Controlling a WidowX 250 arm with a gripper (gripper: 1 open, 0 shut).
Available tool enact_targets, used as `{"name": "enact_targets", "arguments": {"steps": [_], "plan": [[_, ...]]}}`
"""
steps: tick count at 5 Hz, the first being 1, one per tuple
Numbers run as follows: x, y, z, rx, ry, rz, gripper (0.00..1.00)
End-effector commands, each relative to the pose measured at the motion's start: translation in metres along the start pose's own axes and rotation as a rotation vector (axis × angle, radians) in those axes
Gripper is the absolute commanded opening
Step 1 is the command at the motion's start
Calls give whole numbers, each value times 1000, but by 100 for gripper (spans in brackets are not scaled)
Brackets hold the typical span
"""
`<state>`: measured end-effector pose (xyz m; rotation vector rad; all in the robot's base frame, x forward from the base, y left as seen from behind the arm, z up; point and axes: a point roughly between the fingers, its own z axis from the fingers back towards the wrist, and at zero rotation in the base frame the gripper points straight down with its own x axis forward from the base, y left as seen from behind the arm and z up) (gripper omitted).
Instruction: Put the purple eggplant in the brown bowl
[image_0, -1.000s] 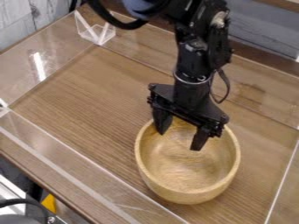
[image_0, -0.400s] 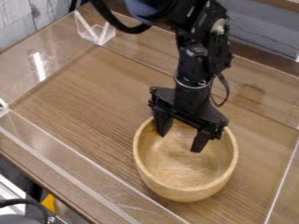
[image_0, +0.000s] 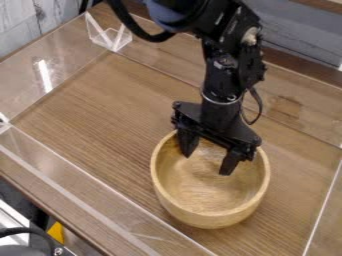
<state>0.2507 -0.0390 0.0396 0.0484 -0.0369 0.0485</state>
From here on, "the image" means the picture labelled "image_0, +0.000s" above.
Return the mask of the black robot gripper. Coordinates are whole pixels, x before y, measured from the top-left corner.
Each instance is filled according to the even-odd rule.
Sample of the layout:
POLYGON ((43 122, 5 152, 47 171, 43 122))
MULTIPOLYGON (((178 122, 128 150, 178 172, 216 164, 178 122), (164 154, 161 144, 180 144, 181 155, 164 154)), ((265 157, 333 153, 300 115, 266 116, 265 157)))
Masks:
POLYGON ((172 121, 178 130, 178 141, 186 158, 194 153, 200 139, 205 138, 229 152, 220 174, 230 176, 241 161, 252 161, 262 144, 260 135, 250 128, 242 110, 244 94, 230 94, 213 99, 202 94, 202 102, 176 101, 172 121))

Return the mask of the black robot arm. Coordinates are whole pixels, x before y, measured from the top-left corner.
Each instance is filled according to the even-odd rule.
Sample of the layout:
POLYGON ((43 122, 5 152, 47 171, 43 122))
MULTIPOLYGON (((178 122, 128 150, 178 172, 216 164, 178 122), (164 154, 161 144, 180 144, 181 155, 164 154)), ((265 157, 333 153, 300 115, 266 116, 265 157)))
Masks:
POLYGON ((190 156, 202 138, 228 150, 220 173, 232 175, 242 161, 252 161, 262 144, 246 118, 244 99, 261 96, 256 85, 268 70, 262 53, 262 24, 244 0, 146 0, 149 14, 164 31, 149 33, 124 0, 109 0, 122 23, 141 39, 161 43, 190 32, 202 42, 206 62, 202 102, 177 101, 173 123, 182 154, 190 156))

